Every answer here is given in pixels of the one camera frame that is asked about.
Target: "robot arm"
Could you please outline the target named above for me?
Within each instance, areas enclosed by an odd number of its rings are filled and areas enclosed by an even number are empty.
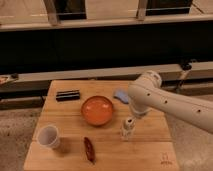
[[[148,107],[171,114],[183,121],[213,133],[213,103],[164,91],[161,77],[147,71],[130,84],[130,109],[136,118],[148,112]]]

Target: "white cup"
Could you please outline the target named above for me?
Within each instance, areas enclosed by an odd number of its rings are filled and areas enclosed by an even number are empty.
[[[37,135],[37,142],[48,148],[57,148],[60,145],[58,128],[54,125],[41,128]]]

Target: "gray floor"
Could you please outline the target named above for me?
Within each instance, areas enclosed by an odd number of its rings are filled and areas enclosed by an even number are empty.
[[[199,96],[213,101],[213,95]],[[22,171],[42,101],[0,103],[0,170]],[[211,171],[213,135],[167,115],[181,171]]]
[[[198,98],[213,101],[213,95]],[[213,134],[167,116],[181,171],[213,170]]]
[[[0,171],[23,170],[41,105],[40,99],[0,103]]]

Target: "blue sponge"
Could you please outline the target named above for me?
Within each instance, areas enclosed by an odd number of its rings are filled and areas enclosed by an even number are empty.
[[[120,89],[115,90],[114,98],[119,99],[124,104],[129,104],[128,94],[125,91],[123,91],[123,90],[120,90]]]

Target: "orange bowl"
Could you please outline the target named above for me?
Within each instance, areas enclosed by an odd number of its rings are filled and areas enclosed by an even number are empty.
[[[104,96],[92,96],[83,103],[81,113],[87,123],[104,125],[112,119],[113,104]]]

